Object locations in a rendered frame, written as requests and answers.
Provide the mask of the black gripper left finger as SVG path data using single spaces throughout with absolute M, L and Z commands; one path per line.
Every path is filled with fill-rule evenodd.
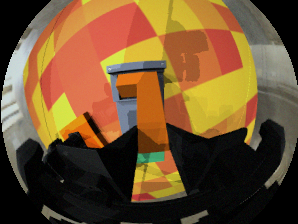
M 122 201 L 132 201 L 138 156 L 137 125 L 101 149 L 61 143 L 56 149 L 67 167 L 104 176 L 124 198 Z

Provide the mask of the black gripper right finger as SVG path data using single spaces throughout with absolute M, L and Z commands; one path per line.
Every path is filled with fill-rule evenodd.
M 185 186 L 186 196 L 200 192 L 197 188 L 204 177 L 208 175 L 217 153 L 242 143 L 247 136 L 247 128 L 235 129 L 225 135 L 213 136 L 210 139 L 194 135 L 189 131 L 177 128 L 176 125 L 166 123 L 169 136 L 169 148 L 173 160 L 176 161 L 178 175 Z

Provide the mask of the orange l-shaped part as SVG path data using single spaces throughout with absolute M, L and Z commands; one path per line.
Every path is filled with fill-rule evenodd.
M 170 151 L 157 72 L 120 73 L 116 87 L 121 97 L 137 96 L 138 153 Z

